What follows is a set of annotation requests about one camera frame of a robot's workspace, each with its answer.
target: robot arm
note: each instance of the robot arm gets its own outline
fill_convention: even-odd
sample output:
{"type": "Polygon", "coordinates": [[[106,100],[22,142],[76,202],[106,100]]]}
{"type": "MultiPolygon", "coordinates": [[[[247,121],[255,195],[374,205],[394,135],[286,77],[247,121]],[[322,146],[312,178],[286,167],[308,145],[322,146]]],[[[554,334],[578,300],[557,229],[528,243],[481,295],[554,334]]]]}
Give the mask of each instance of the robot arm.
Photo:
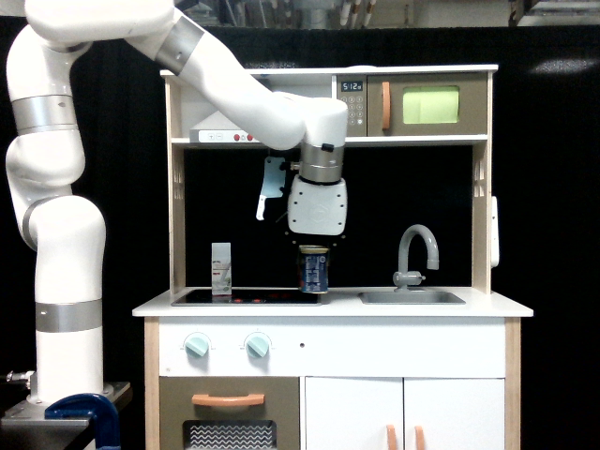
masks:
{"type": "Polygon", "coordinates": [[[288,208],[290,228],[306,234],[343,232],[347,203],[341,179],[347,120],[343,102],[272,93],[171,0],[135,0],[127,7],[119,0],[60,0],[61,9],[56,1],[26,3],[29,22],[45,39],[73,46],[82,40],[125,38],[268,147],[285,150],[301,143],[300,173],[294,178],[288,208]],[[107,12],[115,9],[116,18],[107,12]],[[295,198],[308,192],[308,197],[295,198]]]}
{"type": "Polygon", "coordinates": [[[37,397],[54,402],[103,390],[105,225],[93,204],[71,195],[84,155],[69,71],[87,42],[125,38],[265,145],[288,149],[302,142],[289,201],[289,224],[298,233],[343,231],[347,111],[331,98],[271,93],[173,0],[27,0],[25,12],[30,25],[7,60],[19,132],[7,151],[7,178],[19,230],[37,250],[37,397]]]}

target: oven window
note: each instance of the oven window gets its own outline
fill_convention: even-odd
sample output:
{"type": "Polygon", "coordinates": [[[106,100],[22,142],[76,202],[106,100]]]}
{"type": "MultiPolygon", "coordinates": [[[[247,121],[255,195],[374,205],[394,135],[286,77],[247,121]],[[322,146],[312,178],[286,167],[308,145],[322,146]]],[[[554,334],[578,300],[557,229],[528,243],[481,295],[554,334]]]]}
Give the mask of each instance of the oven window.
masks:
{"type": "Polygon", "coordinates": [[[272,420],[187,420],[184,449],[277,449],[277,425],[272,420]]]}
{"type": "Polygon", "coordinates": [[[404,88],[402,117],[405,124],[455,124],[458,122],[458,86],[404,88]]]}

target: blue can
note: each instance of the blue can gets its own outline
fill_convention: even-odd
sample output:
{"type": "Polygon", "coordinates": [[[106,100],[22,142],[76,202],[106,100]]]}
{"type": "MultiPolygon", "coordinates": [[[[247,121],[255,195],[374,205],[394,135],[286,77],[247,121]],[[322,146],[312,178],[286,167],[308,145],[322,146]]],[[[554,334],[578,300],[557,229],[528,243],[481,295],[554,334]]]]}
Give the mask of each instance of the blue can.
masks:
{"type": "Polygon", "coordinates": [[[303,293],[326,293],[329,248],[300,246],[298,281],[303,293]]]}

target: knob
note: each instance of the knob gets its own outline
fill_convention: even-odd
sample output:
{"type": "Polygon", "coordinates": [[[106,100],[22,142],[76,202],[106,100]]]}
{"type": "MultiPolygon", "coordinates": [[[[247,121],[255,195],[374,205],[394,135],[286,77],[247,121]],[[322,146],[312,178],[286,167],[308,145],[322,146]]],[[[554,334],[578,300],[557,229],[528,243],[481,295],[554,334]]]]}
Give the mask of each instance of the knob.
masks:
{"type": "Polygon", "coordinates": [[[192,333],[186,338],[184,347],[186,352],[192,358],[202,358],[209,348],[210,341],[208,337],[202,333],[192,333]]]}
{"type": "Polygon", "coordinates": [[[246,338],[246,351],[253,358],[263,358],[269,353],[269,337],[264,333],[252,333],[246,338]]]}

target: gray faucet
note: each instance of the gray faucet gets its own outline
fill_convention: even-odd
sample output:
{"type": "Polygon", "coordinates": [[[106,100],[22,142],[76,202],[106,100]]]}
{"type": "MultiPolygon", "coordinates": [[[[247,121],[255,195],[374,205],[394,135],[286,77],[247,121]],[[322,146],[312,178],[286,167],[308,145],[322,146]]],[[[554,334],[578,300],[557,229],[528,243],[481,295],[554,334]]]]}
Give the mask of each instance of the gray faucet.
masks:
{"type": "Polygon", "coordinates": [[[409,246],[417,234],[423,238],[427,246],[427,269],[438,270],[440,268],[440,253],[433,233],[423,225],[412,225],[400,239],[400,248],[397,252],[397,272],[394,274],[394,284],[397,286],[395,292],[408,290],[407,286],[416,286],[425,279],[420,272],[409,272],[409,246]]]}

